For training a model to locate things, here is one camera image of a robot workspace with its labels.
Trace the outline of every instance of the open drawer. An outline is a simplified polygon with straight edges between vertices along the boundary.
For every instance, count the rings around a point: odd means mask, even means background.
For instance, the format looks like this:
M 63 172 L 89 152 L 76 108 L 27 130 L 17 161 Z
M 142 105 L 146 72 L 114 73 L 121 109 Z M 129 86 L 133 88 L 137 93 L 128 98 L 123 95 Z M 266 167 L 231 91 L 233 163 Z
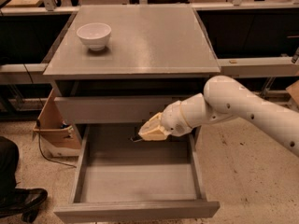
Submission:
M 203 190 L 193 137 L 137 142 L 140 124 L 89 125 L 64 223 L 213 217 L 218 202 Z

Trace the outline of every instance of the cabinet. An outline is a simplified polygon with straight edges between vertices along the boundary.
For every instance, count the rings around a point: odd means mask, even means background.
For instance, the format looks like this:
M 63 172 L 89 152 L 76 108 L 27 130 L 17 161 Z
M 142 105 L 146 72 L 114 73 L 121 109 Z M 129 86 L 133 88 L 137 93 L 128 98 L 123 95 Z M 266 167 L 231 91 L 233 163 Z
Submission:
M 86 23 L 112 28 L 107 47 L 76 37 Z M 81 7 L 44 76 L 81 141 L 65 223 L 212 217 L 193 136 L 133 143 L 151 116 L 200 92 L 220 68 L 188 5 Z

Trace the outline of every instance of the black shoe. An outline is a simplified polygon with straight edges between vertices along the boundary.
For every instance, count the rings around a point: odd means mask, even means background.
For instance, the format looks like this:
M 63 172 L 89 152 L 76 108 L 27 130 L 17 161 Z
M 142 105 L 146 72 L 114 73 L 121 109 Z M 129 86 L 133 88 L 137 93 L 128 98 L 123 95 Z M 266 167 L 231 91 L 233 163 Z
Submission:
M 44 189 L 14 189 L 0 200 L 0 216 L 14 215 L 37 209 L 47 199 Z

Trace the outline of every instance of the black panel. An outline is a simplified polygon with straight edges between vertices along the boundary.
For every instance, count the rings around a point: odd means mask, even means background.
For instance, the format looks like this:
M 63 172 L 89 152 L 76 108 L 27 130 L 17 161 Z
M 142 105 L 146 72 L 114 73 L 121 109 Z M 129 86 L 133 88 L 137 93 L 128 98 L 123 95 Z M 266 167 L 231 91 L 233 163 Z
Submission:
M 0 64 L 41 63 L 69 16 L 0 17 Z
M 198 11 L 219 58 L 292 56 L 299 47 L 299 9 Z

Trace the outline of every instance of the black pants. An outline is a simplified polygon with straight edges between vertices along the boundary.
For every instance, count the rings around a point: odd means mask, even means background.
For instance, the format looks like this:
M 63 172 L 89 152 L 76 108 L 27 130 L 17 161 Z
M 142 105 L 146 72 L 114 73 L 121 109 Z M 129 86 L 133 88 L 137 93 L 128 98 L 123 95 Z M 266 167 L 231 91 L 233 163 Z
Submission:
M 19 150 L 16 144 L 0 136 L 0 198 L 7 196 L 16 187 L 18 160 Z

